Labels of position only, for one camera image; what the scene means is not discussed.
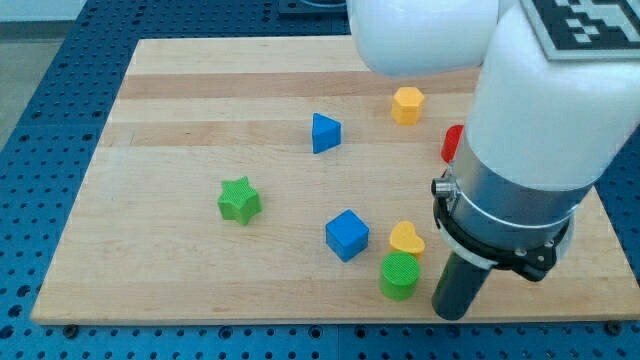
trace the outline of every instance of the colored block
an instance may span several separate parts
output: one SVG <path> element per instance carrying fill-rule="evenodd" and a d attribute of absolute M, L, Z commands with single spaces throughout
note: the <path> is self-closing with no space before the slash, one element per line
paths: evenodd
<path fill-rule="evenodd" d="M 351 210 L 331 220 L 326 226 L 327 245 L 347 262 L 369 244 L 369 227 Z"/>
<path fill-rule="evenodd" d="M 393 95 L 391 117 L 400 125 L 415 125 L 422 117 L 424 95 L 415 87 L 401 87 Z"/>
<path fill-rule="evenodd" d="M 236 220 L 242 225 L 247 225 L 253 215 L 262 211 L 260 195 L 249 185 L 246 176 L 236 181 L 222 182 L 218 207 L 223 219 Z"/>
<path fill-rule="evenodd" d="M 392 252 L 406 252 L 420 261 L 422 260 L 425 244 L 424 240 L 416 234 L 416 227 L 412 222 L 401 221 L 391 231 L 389 247 Z"/>
<path fill-rule="evenodd" d="M 393 300 L 405 300 L 416 291 L 420 277 L 420 264 L 415 257 L 405 252 L 394 252 L 382 261 L 380 290 Z"/>
<path fill-rule="evenodd" d="M 311 129 L 311 141 L 313 153 L 318 154 L 342 142 L 342 125 L 322 114 L 313 114 L 313 127 Z"/>
<path fill-rule="evenodd" d="M 460 136 L 462 136 L 462 130 L 464 130 L 464 125 L 454 125 L 447 130 L 447 134 L 444 137 L 444 143 L 442 144 L 442 151 L 440 151 L 442 160 L 446 161 L 447 164 L 450 163 L 456 155 L 456 149 L 460 142 Z"/>

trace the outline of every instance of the blue pegboard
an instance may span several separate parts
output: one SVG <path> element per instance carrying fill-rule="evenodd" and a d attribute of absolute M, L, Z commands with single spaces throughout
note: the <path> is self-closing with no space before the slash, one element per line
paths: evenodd
<path fill-rule="evenodd" d="M 141 38 L 348 33 L 341 14 L 280 17 L 275 1 L 89 0 L 0 155 L 2 359 L 640 358 L 640 323 L 61 327 L 28 318 Z M 640 134 L 597 184 L 640 276 Z"/>

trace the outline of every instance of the green cylinder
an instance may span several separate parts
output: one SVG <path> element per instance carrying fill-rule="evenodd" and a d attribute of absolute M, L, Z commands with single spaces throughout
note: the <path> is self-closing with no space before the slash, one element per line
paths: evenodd
<path fill-rule="evenodd" d="M 412 255 L 393 252 L 382 261 L 380 290 L 393 300 L 405 300 L 416 291 L 420 277 L 420 264 Z"/>

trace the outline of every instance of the wood grain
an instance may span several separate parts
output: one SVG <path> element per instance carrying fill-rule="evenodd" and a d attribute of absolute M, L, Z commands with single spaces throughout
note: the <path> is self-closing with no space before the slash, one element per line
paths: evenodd
<path fill-rule="evenodd" d="M 442 322 L 430 297 L 449 250 L 429 183 L 464 122 L 478 70 L 413 80 L 369 73 L 348 37 L 143 40 L 47 273 L 41 324 Z M 416 126 L 390 119 L 397 86 L 427 93 Z M 311 114 L 343 144 L 311 153 Z M 263 212 L 221 219 L 220 182 L 247 175 Z M 369 247 L 342 263 L 324 224 L 351 208 Z M 414 297 L 384 298 L 393 226 L 427 242 Z M 565 259 L 540 283 L 495 271 L 464 322 L 634 319 L 638 286 L 592 191 Z"/>

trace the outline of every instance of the red block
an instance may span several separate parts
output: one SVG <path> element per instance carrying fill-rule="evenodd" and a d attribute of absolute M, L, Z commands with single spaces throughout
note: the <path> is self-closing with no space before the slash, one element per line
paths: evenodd
<path fill-rule="evenodd" d="M 458 148 L 458 142 L 460 142 L 460 135 L 462 135 L 463 129 L 464 125 L 454 125 L 447 130 L 447 135 L 445 135 L 444 138 L 444 144 L 442 144 L 442 151 L 440 152 L 442 160 L 446 161 L 447 164 L 453 160 L 453 157 L 456 154 L 456 149 Z"/>

